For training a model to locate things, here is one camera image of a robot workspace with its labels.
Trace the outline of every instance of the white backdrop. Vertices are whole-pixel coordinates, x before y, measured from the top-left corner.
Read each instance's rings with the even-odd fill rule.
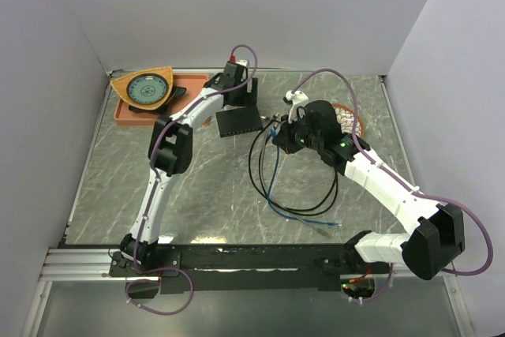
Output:
[[[503,0],[428,0],[387,89],[421,189],[471,207],[492,237],[495,259],[459,277],[478,337],[505,332],[505,9]],[[460,270],[479,268],[486,248],[465,220]]]
[[[382,73],[426,0],[68,0],[107,70],[221,67],[237,43],[261,67]]]
[[[107,75],[65,0],[0,0],[0,335],[20,335],[56,246]]]

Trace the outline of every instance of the orange tray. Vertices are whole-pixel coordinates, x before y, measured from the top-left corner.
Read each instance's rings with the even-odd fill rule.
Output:
[[[209,80],[207,74],[174,74],[174,85],[186,88],[186,93],[173,101],[169,112],[175,114],[186,107],[200,93]],[[152,111],[132,112],[128,103],[119,99],[114,112],[114,120],[118,126],[153,126],[159,114]]]

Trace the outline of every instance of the blue cable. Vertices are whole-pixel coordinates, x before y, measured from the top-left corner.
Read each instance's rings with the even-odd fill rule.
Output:
[[[271,188],[273,187],[274,185],[274,180],[275,180],[275,176],[277,175],[277,168],[279,167],[279,146],[277,147],[277,156],[275,157],[275,167],[274,167],[274,174],[271,176],[271,181],[270,181],[270,185],[268,186],[268,193],[267,193],[267,202],[268,202],[268,205],[270,206],[270,208],[279,216],[282,216],[282,217],[285,217],[286,219],[289,219],[289,220],[297,220],[297,221],[300,221],[299,219],[297,219],[296,217],[293,217],[293,216],[288,216],[288,215],[284,215],[282,212],[280,212],[279,210],[277,210],[274,205],[271,203],[271,199],[270,199],[270,193],[271,193]],[[319,220],[312,220],[312,219],[304,219],[304,221],[306,221],[307,223],[312,223],[312,224],[322,224],[322,225],[329,225],[330,227],[336,227],[338,226],[338,223],[333,223],[333,222],[327,222],[327,221],[319,221]]]

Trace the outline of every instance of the robotic arm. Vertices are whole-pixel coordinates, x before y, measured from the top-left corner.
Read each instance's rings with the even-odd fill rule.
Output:
[[[386,167],[393,171],[358,137],[360,145],[376,161],[372,164],[358,150],[351,134],[342,133],[329,102],[308,103],[307,96],[300,91],[288,92],[285,101],[292,106],[291,112],[282,117],[273,144],[287,154],[303,148],[317,151],[327,165],[371,193],[406,231],[401,234],[361,232],[355,237],[359,240],[354,247],[364,262],[405,264],[415,275],[428,280],[463,252],[461,209],[414,196],[413,192],[419,188],[404,179],[404,185],[400,185],[381,170]]]
[[[185,109],[171,118],[162,116],[156,120],[149,148],[149,157],[155,154],[155,159],[148,189],[130,233],[120,244],[122,256],[127,260],[133,261],[136,257],[136,264],[146,264],[154,254],[170,193],[191,162],[193,128],[224,105],[240,103],[240,92],[235,92],[232,98],[223,94],[223,89],[240,83],[244,70],[243,64],[228,62],[219,80],[210,81]],[[247,96],[246,91],[244,88],[243,96]],[[360,145],[376,161],[371,164],[352,136],[342,133],[329,102],[309,102],[300,91],[288,92],[285,102],[291,105],[291,110],[282,116],[273,144],[287,154],[303,148],[317,151],[327,165],[369,191],[405,228],[406,232],[401,234],[377,234],[367,230],[351,238],[346,245],[352,245],[362,261],[405,264],[415,275],[428,280],[463,252],[461,209],[414,196],[418,188],[404,180],[405,186],[402,186],[381,170],[381,166],[387,165],[358,137]],[[180,122],[165,131],[172,120],[180,117]],[[162,142],[155,150],[163,131]]]

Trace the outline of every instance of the marble surface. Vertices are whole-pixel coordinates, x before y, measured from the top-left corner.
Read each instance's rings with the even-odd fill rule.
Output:
[[[285,114],[288,108],[282,97],[303,75],[257,74],[260,113]],[[365,124],[365,140],[388,165],[407,178],[406,163],[379,78],[349,79]],[[331,74],[311,79],[303,91],[313,100],[351,105],[344,84]],[[139,211],[148,180],[147,151],[152,130],[117,127],[113,119],[117,102],[118,96],[111,92],[68,229],[68,244],[118,244]],[[255,135],[220,138],[215,118],[209,126],[195,131],[193,161],[174,188],[163,217],[163,236],[174,237],[174,243],[329,243],[345,242],[367,229],[380,233],[403,231],[372,196],[341,176],[335,206],[318,216],[321,220],[342,223],[333,237],[324,237],[303,223],[279,217],[249,181],[247,158]],[[267,148],[265,157],[265,174],[270,178],[275,163],[274,146]],[[332,169],[315,152],[308,149],[295,155],[281,152],[272,193],[286,206],[310,207],[324,197],[332,178]]]

